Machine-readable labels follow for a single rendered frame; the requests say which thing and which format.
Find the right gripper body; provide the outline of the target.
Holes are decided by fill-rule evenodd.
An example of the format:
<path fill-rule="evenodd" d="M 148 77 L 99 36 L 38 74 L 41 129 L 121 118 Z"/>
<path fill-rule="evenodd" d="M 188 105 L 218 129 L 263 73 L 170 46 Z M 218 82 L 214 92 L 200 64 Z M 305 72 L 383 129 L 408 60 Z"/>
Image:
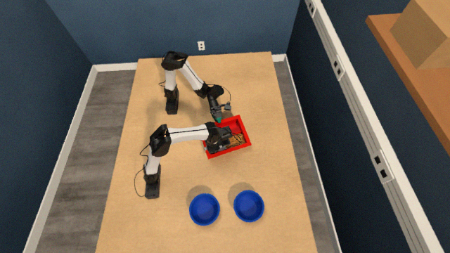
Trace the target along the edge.
<path fill-rule="evenodd" d="M 215 153 L 216 151 L 218 151 L 220 149 L 219 146 L 217 146 L 217 143 L 215 145 L 210 145 L 206 140 L 205 140 L 205 144 L 207 146 L 207 151 L 210 153 Z"/>

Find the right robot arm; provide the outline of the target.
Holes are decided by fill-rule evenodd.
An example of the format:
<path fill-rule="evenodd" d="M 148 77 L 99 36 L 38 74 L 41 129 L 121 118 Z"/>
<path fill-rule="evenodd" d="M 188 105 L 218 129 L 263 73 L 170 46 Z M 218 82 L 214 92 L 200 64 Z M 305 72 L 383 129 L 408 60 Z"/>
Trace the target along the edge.
<path fill-rule="evenodd" d="M 192 140 L 206 140 L 210 145 L 228 146 L 230 145 L 229 138 L 232 132 L 229 126 L 220 128 L 216 127 L 214 122 L 207 122 L 200 126 L 187 128 L 167 128 L 167 124 L 161 124 L 150 136 L 150 143 L 156 138 L 160 137 L 153 143 L 149 143 L 150 152 L 148 155 L 148 163 L 143 165 L 143 180 L 146 182 L 145 198 L 152 198 L 158 196 L 159 175 L 160 175 L 160 160 L 169 152 L 170 145 L 182 141 Z M 226 129 L 226 130 L 224 130 Z M 161 132 L 161 133 L 160 133 Z M 169 133 L 169 134 L 168 134 Z"/>

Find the blue bowl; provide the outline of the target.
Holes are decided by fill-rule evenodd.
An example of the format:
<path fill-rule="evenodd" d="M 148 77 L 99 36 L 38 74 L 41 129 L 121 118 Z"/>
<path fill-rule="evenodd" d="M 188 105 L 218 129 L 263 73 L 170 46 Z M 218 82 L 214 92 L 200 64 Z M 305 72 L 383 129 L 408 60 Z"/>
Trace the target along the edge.
<path fill-rule="evenodd" d="M 264 213 L 264 201 L 253 190 L 244 190 L 237 194 L 233 202 L 234 212 L 237 217 L 245 222 L 254 222 Z"/>
<path fill-rule="evenodd" d="M 189 207 L 192 221 L 199 226 L 208 226 L 219 216 L 220 206 L 215 196 L 208 193 L 193 198 Z"/>

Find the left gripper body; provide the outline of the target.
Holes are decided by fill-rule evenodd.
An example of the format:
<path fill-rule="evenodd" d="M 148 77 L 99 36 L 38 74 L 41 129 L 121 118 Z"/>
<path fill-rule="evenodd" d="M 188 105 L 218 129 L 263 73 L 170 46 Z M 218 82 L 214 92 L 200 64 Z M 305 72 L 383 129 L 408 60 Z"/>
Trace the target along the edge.
<path fill-rule="evenodd" d="M 221 117 L 222 111 L 221 111 L 221 107 L 218 104 L 217 100 L 211 100 L 209 102 L 209 105 L 210 105 L 210 114 L 212 114 L 212 116 L 214 116 L 215 119 Z"/>

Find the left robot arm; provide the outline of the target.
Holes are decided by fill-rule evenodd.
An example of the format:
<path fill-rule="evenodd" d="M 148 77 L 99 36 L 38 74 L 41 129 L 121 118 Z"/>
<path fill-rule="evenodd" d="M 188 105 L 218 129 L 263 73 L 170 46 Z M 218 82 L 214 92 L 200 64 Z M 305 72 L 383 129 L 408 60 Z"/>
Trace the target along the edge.
<path fill-rule="evenodd" d="M 222 94 L 224 94 L 224 89 L 221 86 L 209 87 L 205 85 L 206 83 L 201 80 L 198 75 L 194 72 L 189 62 L 187 61 L 188 55 L 186 53 L 170 51 L 174 53 L 167 53 L 164 60 L 161 62 L 162 68 L 165 70 L 165 87 L 164 97 L 167 98 L 166 102 L 166 111 L 175 111 L 176 110 L 176 102 L 178 95 L 178 88 L 176 83 L 176 70 L 180 71 L 185 78 L 191 84 L 194 92 L 201 98 L 206 98 L 210 102 L 211 100 L 216 100 Z M 178 53 L 179 56 L 175 53 Z M 180 57 L 181 56 L 181 57 Z M 182 60 L 184 59 L 184 61 Z M 180 61 L 178 61 L 180 60 Z M 198 79 L 199 81 L 198 81 Z"/>

